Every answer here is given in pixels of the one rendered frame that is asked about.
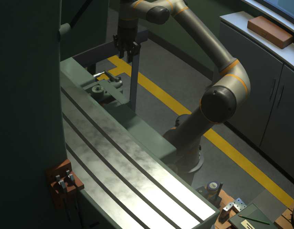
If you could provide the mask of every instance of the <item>yellow floor marking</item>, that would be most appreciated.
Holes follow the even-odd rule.
[[[115,76],[126,73],[131,76],[131,66],[117,56],[108,58],[110,62],[117,66],[109,72]],[[160,101],[166,104],[178,115],[191,114],[182,104],[168,95],[160,87],[158,87],[151,80],[146,78],[141,73],[138,73],[138,83],[147,89],[151,94],[157,97]],[[267,189],[273,196],[280,200],[284,205],[289,207],[294,199],[290,197],[283,189],[275,184],[270,178],[268,178],[260,169],[258,169],[252,162],[245,158],[240,152],[238,152],[233,146],[225,141],[220,135],[218,135],[213,129],[209,129],[205,134],[209,141],[211,141],[216,147],[224,152],[229,158],[231,158],[236,164],[238,164],[244,171],[252,176],[258,183],[260,183],[265,189]]]

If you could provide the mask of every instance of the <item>white countertop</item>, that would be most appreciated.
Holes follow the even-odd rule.
[[[247,35],[249,38],[253,39],[258,44],[262,45],[269,52],[276,55],[278,58],[283,60],[285,63],[287,63],[294,69],[294,43],[288,45],[283,49],[280,49],[270,41],[266,40],[262,36],[247,28],[248,20],[252,18],[254,17],[244,11],[220,17],[222,21],[234,27],[239,32]]]

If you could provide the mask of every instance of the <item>pencil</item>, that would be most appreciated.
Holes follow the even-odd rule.
[[[269,224],[269,225],[270,225],[270,223],[268,223],[268,222],[264,222],[264,221],[261,221],[261,220],[258,220],[258,219],[252,219],[252,218],[245,217],[245,216],[241,216],[241,215],[239,215],[239,216],[242,217],[242,218],[245,218],[245,219],[250,219],[250,220],[254,220],[254,221],[256,221],[256,222],[262,222],[262,223],[265,223],[265,224]]]

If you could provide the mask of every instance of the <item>cabinet door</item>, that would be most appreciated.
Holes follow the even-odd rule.
[[[220,24],[219,40],[243,65],[251,83],[250,96],[228,122],[259,146],[274,103],[283,63],[223,22]],[[220,78],[216,67],[213,84]],[[274,79],[273,93],[270,96]]]
[[[294,178],[294,71],[286,65],[260,149]]]

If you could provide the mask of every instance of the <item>concrete floor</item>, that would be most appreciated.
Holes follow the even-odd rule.
[[[118,13],[109,8],[106,42],[113,40],[117,24]],[[139,31],[143,29],[145,27],[139,25]],[[211,86],[211,81],[150,39],[141,45],[139,72],[193,112],[198,107],[201,96]],[[103,60],[97,63],[96,73],[115,67],[108,60]],[[123,81],[123,94],[129,98],[130,77],[125,73],[119,76]],[[141,85],[137,89],[136,113],[161,135],[174,126],[178,117],[178,114]],[[215,125],[212,129],[294,199],[294,185],[257,151],[224,124]],[[287,209],[204,136],[201,147],[205,161],[194,176],[194,189],[206,186],[210,181],[224,182],[225,192],[234,199],[241,198],[247,205],[254,203],[272,222]]]

